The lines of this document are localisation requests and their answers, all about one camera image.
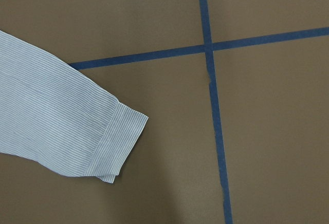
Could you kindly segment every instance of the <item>sleeve cuff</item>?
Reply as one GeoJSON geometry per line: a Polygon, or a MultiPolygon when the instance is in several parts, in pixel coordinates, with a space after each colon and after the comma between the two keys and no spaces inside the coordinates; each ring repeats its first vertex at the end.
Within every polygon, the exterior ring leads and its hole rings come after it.
{"type": "Polygon", "coordinates": [[[147,120],[146,115],[118,103],[85,176],[97,176],[103,181],[113,183],[147,120]]]}

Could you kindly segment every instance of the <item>blue grout line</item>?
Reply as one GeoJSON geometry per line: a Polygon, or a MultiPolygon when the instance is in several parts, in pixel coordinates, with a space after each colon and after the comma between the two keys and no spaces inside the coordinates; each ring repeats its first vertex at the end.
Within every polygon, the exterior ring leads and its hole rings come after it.
{"type": "Polygon", "coordinates": [[[245,38],[245,39],[214,43],[213,49],[224,50],[230,48],[240,48],[240,47],[246,47],[252,45],[284,42],[284,41],[291,41],[291,40],[305,39],[305,38],[314,38],[317,36],[324,36],[324,35],[329,35],[329,27],[310,29],[310,30],[300,30],[300,31],[286,32],[286,33],[273,34],[273,35],[256,36],[254,38],[245,38]]]}
{"type": "MultiPolygon", "coordinates": [[[[218,42],[212,44],[212,50],[217,51],[217,50],[225,50],[231,48],[241,48],[241,47],[247,47],[253,45],[262,45],[267,43],[285,42],[285,41],[305,39],[305,38],[315,38],[324,35],[329,35],[329,27],[218,42]]],[[[111,58],[105,58],[99,60],[76,62],[76,63],[71,63],[70,66],[72,66],[76,70],[81,70],[81,69],[88,69],[94,67],[112,66],[112,65],[119,65],[119,64],[132,63],[132,62],[156,60],[156,59],[195,54],[195,53],[203,53],[203,52],[205,52],[205,45],[196,45],[190,47],[174,48],[174,49],[167,49],[167,50],[147,52],[147,53],[123,55],[123,56],[111,57],[111,58]]]]}
{"type": "Polygon", "coordinates": [[[196,45],[196,46],[167,49],[167,50],[154,51],[148,53],[139,53],[139,54],[118,56],[118,57],[111,57],[111,58],[105,58],[99,60],[76,62],[76,63],[71,63],[70,66],[75,68],[76,70],[81,70],[87,68],[119,65],[125,63],[148,61],[148,60],[162,59],[162,58],[195,54],[195,53],[203,53],[203,52],[205,52],[204,45],[196,45]]]}
{"type": "Polygon", "coordinates": [[[231,200],[230,200],[230,192],[229,192],[226,160],[225,160],[224,141],[223,141],[223,133],[222,133],[222,124],[221,124],[221,115],[220,115],[220,105],[219,105],[218,93],[217,93],[213,44],[211,39],[210,20],[209,20],[209,12],[208,12],[208,2],[207,0],[199,0],[199,3],[200,3],[202,30],[203,30],[204,43],[205,43],[207,71],[210,78],[210,83],[209,83],[210,102],[212,109],[213,125],[215,130],[215,140],[216,140],[218,167],[220,171],[220,181],[222,185],[223,198],[224,198],[223,201],[224,217],[226,224],[233,224],[231,200]]]}

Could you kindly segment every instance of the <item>brown tile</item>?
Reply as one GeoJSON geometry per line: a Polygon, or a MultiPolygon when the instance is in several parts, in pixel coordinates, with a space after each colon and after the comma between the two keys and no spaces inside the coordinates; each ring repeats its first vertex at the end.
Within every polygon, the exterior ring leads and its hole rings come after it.
{"type": "Polygon", "coordinates": [[[234,223],[328,223],[328,37],[215,52],[234,223]]]}
{"type": "Polygon", "coordinates": [[[208,0],[214,42],[328,26],[329,0],[208,0]]]}
{"type": "Polygon", "coordinates": [[[67,63],[203,43],[198,0],[0,0],[0,14],[67,63]]]}
{"type": "Polygon", "coordinates": [[[120,176],[66,178],[1,155],[0,219],[224,224],[204,54],[82,72],[150,117],[120,176]]]}

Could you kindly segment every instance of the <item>garment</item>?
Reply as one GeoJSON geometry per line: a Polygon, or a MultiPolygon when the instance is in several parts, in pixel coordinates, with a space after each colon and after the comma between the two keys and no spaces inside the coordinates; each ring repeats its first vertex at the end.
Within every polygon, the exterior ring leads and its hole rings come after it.
{"type": "Polygon", "coordinates": [[[0,152],[112,183],[148,117],[54,55],[0,31],[0,152]]]}

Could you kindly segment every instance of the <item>blue tape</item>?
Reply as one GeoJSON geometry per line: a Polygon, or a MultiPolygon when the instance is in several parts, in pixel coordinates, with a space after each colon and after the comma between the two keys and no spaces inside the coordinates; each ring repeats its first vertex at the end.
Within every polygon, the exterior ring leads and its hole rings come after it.
{"type": "Polygon", "coordinates": [[[230,200],[230,192],[228,186],[228,177],[227,177],[226,160],[225,160],[224,141],[223,141],[223,133],[222,133],[222,124],[221,124],[221,116],[220,116],[220,105],[219,105],[218,93],[217,93],[216,73],[215,73],[215,64],[214,64],[214,56],[213,56],[213,44],[211,40],[208,2],[207,0],[199,0],[199,4],[201,11],[201,22],[202,22],[202,30],[204,35],[204,43],[205,43],[207,71],[210,78],[210,84],[209,84],[210,101],[211,101],[213,125],[215,130],[215,140],[216,140],[218,166],[220,171],[220,181],[222,185],[223,198],[224,198],[224,202],[223,202],[224,217],[226,224],[233,224],[231,200],[230,200]]]}
{"type": "Polygon", "coordinates": [[[111,58],[105,58],[99,60],[76,62],[76,63],[71,63],[70,66],[75,68],[76,70],[81,70],[81,69],[101,67],[101,66],[111,66],[111,65],[119,65],[119,64],[139,62],[139,61],[162,59],[162,58],[175,57],[175,56],[181,56],[187,54],[203,53],[204,51],[205,51],[204,45],[196,45],[196,46],[167,49],[167,50],[154,51],[148,53],[139,53],[139,54],[118,56],[118,57],[111,57],[111,58]]]}
{"type": "Polygon", "coordinates": [[[260,45],[267,43],[276,43],[304,38],[314,38],[317,36],[329,35],[329,27],[310,29],[310,30],[300,30],[294,32],[256,36],[254,38],[245,38],[239,40],[232,40],[213,44],[213,50],[224,50],[230,48],[240,48],[252,45],[260,45]]]}

